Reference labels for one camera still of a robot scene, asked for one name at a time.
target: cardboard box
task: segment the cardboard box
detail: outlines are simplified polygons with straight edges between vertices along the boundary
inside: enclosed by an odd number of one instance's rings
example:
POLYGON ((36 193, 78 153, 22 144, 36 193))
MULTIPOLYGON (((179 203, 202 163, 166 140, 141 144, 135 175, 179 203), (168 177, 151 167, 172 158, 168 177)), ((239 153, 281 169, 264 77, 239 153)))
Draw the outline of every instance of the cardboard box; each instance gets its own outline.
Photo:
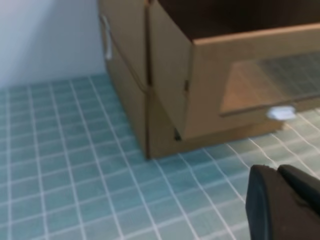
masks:
MULTIPOLYGON (((103 38, 107 49, 107 38, 103 38)), ((208 134, 202 137, 182 140, 160 103, 151 86, 142 87, 138 75, 125 59, 123 51, 112 37, 112 57, 106 61, 106 67, 114 83, 122 105, 130 120, 139 144, 147 158, 191 151, 196 148, 224 143, 245 137, 262 135, 282 127, 282 122, 267 120, 260 124, 208 134)))
POLYGON ((308 52, 320 49, 320 3, 294 0, 284 15, 289 3, 282 1, 231 1, 229 8, 222 0, 100 0, 108 72, 148 157, 280 129, 267 118, 271 106, 320 105, 320 81, 305 77, 302 64, 312 59, 318 74, 320 57, 308 52), (238 22, 239 9, 250 19, 238 22), (285 74, 299 69, 293 74, 303 79, 271 77, 274 64, 285 74), (297 92, 302 85, 309 88, 297 92))
POLYGON ((320 50, 320 2, 99 4, 140 86, 152 85, 184 140, 264 122, 272 106, 304 111, 320 105, 319 81, 309 78, 309 73, 320 74, 319 53, 309 53, 320 50), (303 58, 309 62, 301 64, 303 58), (302 80, 291 78, 303 74, 302 80))

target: cardboard drawer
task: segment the cardboard drawer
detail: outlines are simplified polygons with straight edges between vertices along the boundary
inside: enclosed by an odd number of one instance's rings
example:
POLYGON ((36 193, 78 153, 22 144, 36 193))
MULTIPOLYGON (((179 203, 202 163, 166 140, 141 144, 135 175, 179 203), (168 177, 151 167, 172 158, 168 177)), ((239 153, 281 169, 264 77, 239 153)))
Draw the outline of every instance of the cardboard drawer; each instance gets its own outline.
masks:
POLYGON ((182 139, 320 106, 320 1, 155 0, 156 94, 182 139))
POLYGON ((145 87, 146 10, 147 0, 99 0, 100 16, 107 19, 115 42, 145 87))

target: black object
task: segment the black object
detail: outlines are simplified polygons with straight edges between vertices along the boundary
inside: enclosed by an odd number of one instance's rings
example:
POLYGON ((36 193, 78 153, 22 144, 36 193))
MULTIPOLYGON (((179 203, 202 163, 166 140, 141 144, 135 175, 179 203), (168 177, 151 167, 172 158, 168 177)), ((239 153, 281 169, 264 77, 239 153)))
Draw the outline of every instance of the black object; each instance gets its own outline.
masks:
POLYGON ((320 240, 320 181, 293 166, 252 166, 245 208, 251 240, 320 240))

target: white tab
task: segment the white tab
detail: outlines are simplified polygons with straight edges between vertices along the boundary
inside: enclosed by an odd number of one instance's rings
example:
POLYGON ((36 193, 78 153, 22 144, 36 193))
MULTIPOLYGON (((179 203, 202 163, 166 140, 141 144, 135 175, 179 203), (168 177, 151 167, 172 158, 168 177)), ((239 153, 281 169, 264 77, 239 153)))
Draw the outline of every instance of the white tab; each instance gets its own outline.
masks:
POLYGON ((274 106, 266 115, 270 119, 285 121, 296 118, 296 109, 293 106, 274 106))

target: drawer opening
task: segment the drawer opening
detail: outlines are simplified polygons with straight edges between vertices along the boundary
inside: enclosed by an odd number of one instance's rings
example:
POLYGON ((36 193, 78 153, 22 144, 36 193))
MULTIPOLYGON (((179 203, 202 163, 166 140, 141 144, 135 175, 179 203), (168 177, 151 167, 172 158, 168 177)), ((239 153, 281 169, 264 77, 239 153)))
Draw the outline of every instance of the drawer opening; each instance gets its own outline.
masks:
POLYGON ((320 96, 320 52, 236 62, 226 82, 222 116, 320 96))
POLYGON ((158 0, 191 40, 320 22, 318 0, 158 0))

